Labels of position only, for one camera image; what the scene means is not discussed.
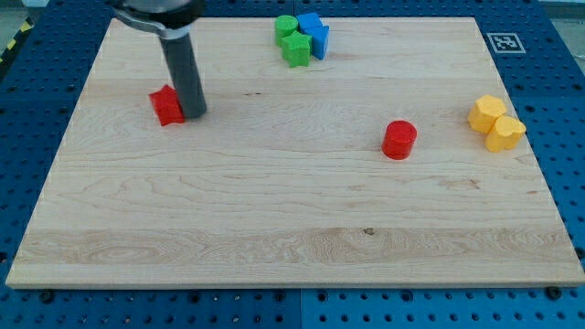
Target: wood grain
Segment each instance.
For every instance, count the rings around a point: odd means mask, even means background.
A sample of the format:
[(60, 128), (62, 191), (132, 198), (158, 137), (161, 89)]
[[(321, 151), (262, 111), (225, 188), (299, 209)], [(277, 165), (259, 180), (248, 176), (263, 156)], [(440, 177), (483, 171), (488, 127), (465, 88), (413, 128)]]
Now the wood grain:
[[(288, 69), (271, 19), (200, 19), (208, 113), (160, 127), (155, 36), (112, 21), (9, 273), (14, 288), (517, 287), (585, 276), (526, 138), (466, 122), (505, 99), (470, 18), (330, 18)], [(419, 130), (407, 161), (379, 150)]]

